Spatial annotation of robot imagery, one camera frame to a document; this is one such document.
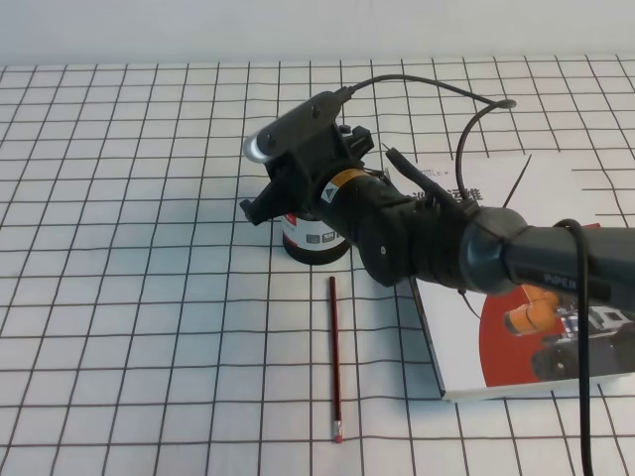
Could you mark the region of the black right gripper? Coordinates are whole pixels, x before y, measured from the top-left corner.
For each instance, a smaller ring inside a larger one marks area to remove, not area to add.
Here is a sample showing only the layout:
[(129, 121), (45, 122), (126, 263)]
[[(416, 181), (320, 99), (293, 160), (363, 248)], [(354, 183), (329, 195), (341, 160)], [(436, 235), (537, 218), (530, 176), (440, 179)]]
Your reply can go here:
[(361, 221), (373, 214), (367, 174), (355, 176), (340, 191), (328, 192), (335, 177), (361, 172), (363, 156), (373, 148), (370, 131), (349, 129), (335, 122), (294, 150), (265, 164), (270, 183), (254, 199), (239, 205), (253, 225), (288, 213), (314, 212), (327, 221)]

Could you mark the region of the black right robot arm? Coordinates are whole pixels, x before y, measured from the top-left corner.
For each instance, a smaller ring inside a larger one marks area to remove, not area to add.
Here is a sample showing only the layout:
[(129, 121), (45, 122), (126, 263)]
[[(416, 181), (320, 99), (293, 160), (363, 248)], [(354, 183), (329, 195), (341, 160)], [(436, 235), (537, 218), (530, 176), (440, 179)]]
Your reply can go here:
[(487, 295), (523, 284), (623, 310), (634, 306), (634, 233), (571, 220), (528, 224), (517, 212), (457, 202), (430, 180), (414, 198), (369, 174), (370, 132), (287, 115), (247, 139), (269, 184), (242, 209), (253, 224), (305, 212), (360, 255), (385, 286), (407, 278)]

